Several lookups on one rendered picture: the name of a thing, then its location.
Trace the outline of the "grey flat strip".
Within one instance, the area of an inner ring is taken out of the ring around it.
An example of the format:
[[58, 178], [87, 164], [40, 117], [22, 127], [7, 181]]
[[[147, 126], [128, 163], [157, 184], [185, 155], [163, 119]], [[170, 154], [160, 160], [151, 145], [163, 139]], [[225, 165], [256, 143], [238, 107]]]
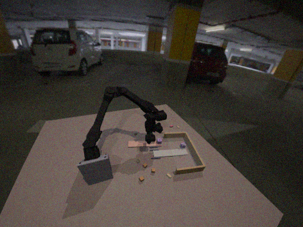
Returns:
[[169, 150], [157, 150], [153, 151], [154, 158], [155, 157], [165, 157], [172, 156], [170, 149]]

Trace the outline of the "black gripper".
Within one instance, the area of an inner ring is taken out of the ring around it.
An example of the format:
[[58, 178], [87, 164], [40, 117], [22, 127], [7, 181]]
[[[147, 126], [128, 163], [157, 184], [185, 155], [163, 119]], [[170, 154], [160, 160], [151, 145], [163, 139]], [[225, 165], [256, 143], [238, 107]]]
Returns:
[[155, 127], [155, 124], [147, 124], [145, 121], [145, 129], [147, 132], [147, 135], [145, 135], [145, 141], [150, 144], [150, 142], [155, 142], [155, 135], [153, 135], [153, 130]]

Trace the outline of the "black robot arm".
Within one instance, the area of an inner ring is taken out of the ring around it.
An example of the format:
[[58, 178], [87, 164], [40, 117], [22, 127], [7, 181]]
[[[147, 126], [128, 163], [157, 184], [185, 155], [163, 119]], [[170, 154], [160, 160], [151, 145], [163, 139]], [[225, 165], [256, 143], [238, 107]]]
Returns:
[[153, 132], [162, 133], [163, 128], [161, 124], [159, 122], [156, 124], [155, 120], [163, 121], [167, 119], [167, 114], [164, 112], [164, 110], [158, 111], [151, 102], [141, 99], [140, 97], [129, 91], [126, 87], [108, 86], [107, 88], [105, 88], [103, 102], [98, 111], [97, 118], [94, 121], [92, 128], [89, 130], [85, 142], [82, 144], [82, 146], [84, 147], [83, 150], [85, 155], [84, 161], [92, 159], [94, 160], [100, 157], [100, 150], [98, 148], [98, 145], [96, 145], [96, 142], [100, 139], [100, 136], [102, 134], [102, 131], [100, 131], [101, 124], [103, 123], [103, 118], [107, 111], [108, 105], [110, 104], [113, 98], [117, 98], [119, 96], [125, 96], [133, 103], [138, 105], [140, 109], [144, 113], [146, 113], [144, 114], [144, 117], [146, 118], [146, 123], [155, 124]]

